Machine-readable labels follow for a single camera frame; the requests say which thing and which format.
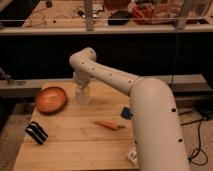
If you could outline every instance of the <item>wooden tabletop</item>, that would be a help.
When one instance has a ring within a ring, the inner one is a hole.
[[[86,27],[85,20],[77,14],[78,10],[83,10],[82,0],[58,0],[52,1],[53,6],[47,8],[46,1],[40,1],[32,14],[22,25],[23,27]],[[98,19],[94,19],[94,26],[109,27],[108,17],[116,10],[107,10],[98,13]],[[205,16],[209,24],[213,24],[213,4]],[[131,19],[125,26],[139,26]]]
[[[126,159],[134,147],[131,121],[120,117],[128,97],[100,82],[91,82],[89,105],[80,106],[74,97],[73,83],[46,83],[43,88],[59,86],[66,91],[65,108],[52,116],[34,109],[32,120],[49,137],[43,145],[25,136],[14,170],[105,170],[132,169]],[[126,128],[117,131],[96,125],[111,121]]]

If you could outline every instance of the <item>orange bowl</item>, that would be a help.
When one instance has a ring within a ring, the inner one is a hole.
[[[35,98],[35,107],[44,114],[53,114],[61,110],[67,101],[64,89],[48,87],[40,91]]]

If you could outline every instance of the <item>black cable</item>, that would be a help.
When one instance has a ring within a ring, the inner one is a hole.
[[[192,112],[194,112],[194,111],[196,111],[196,109],[190,109],[190,110],[181,112],[181,113],[179,113],[178,115],[179,115],[179,116],[182,116],[182,115],[186,115],[186,114],[192,113]]]
[[[192,151],[191,156],[188,158],[189,164],[192,163],[192,164],[195,164],[197,166],[204,166],[204,165],[206,165],[208,163],[208,155],[202,149],[202,141],[201,141],[201,133],[200,133],[201,124],[202,124],[203,121],[204,121],[204,118],[202,117],[201,119],[181,124],[181,126],[185,126],[185,125],[190,125],[190,124],[199,122],[198,129],[197,129],[197,132],[198,132],[198,147],[195,148]],[[205,156],[205,161],[203,163],[197,163],[197,162],[193,161],[193,159],[195,159],[200,154],[200,152],[202,152],[202,154],[204,154],[204,156]]]
[[[171,88],[174,82],[174,74],[175,74],[175,69],[176,69],[176,62],[177,62],[177,57],[178,57],[178,51],[179,51],[179,35],[178,35],[178,29],[175,27],[175,32],[176,32],[176,48],[175,48],[175,55],[173,57],[172,61],[172,78],[169,87]]]
[[[194,120],[194,121],[191,121],[191,122],[187,122],[187,123],[182,123],[181,126],[191,125],[193,123],[197,123],[197,122],[200,122],[200,121],[203,121],[203,118],[202,119],[198,119],[198,120]]]

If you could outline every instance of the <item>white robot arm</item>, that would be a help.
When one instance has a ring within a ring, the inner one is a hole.
[[[73,54],[74,80],[83,90],[93,76],[130,97],[140,170],[190,171],[174,96],[166,83],[106,67],[95,59],[91,48]]]

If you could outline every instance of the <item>wooden plank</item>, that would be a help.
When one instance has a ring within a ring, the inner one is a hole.
[[[75,100],[75,87],[73,82],[53,82],[47,83],[43,87],[58,86],[65,90],[67,94],[67,104],[64,109],[54,117],[70,117],[70,116],[118,116],[120,115],[124,106],[129,106],[129,98],[117,90],[109,87],[101,82],[90,83],[90,97],[89,105],[78,105]],[[34,117],[46,117],[37,109],[33,112]]]
[[[123,125],[116,131],[102,127],[94,121],[103,120]],[[69,141],[100,141],[100,140],[133,140],[132,124],[130,120],[122,119],[119,116],[102,117],[42,117],[35,120],[48,133],[49,142]],[[25,136],[24,142],[34,142],[30,136]]]
[[[24,143],[14,171],[133,169],[125,157],[133,145],[131,140]]]
[[[128,106],[128,97],[94,81],[90,84],[90,104],[81,106],[75,101],[75,83],[52,82],[43,88],[50,86],[63,88],[68,102],[62,111],[51,116],[34,109],[32,120],[49,137],[43,145],[37,145],[26,135],[14,170],[132,169],[125,158],[134,146],[132,125],[120,117],[123,107]],[[126,128],[113,131],[94,124],[96,120],[115,122]]]

